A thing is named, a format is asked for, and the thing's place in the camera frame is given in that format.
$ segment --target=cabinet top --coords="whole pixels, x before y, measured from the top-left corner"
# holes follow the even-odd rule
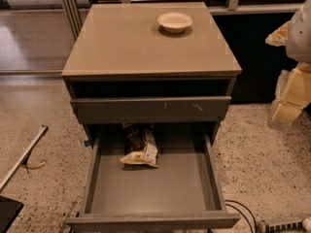
[[[189,15],[193,24],[168,34],[157,19]],[[241,72],[203,3],[93,5],[62,76],[202,77]]]

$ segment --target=terrazzo floor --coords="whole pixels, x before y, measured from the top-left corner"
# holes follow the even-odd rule
[[[47,164],[30,174],[20,168],[2,193],[24,204],[9,232],[68,232],[65,219],[80,209],[91,148],[63,81],[6,78],[0,99],[0,178],[41,123],[50,128],[29,160]],[[268,112],[268,104],[229,107],[213,146],[224,198],[245,204],[257,220],[310,214],[311,120],[302,115],[279,131],[267,126]],[[214,232],[250,231],[242,218],[232,229]]]

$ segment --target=cabinet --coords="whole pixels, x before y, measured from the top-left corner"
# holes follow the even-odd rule
[[[161,32],[156,18],[194,24]],[[93,5],[63,79],[93,146],[77,232],[232,227],[211,146],[241,72],[201,3]],[[159,168],[124,166],[121,123],[153,122]]]

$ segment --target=power strip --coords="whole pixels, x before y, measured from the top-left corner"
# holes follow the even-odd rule
[[[258,221],[260,233],[272,233],[281,230],[302,229],[302,222],[310,215],[291,216],[286,218],[268,219]]]

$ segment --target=scratch mark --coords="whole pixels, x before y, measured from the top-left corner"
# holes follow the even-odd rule
[[[203,108],[201,108],[198,104],[193,104],[194,107],[196,107],[198,110],[203,111]]]

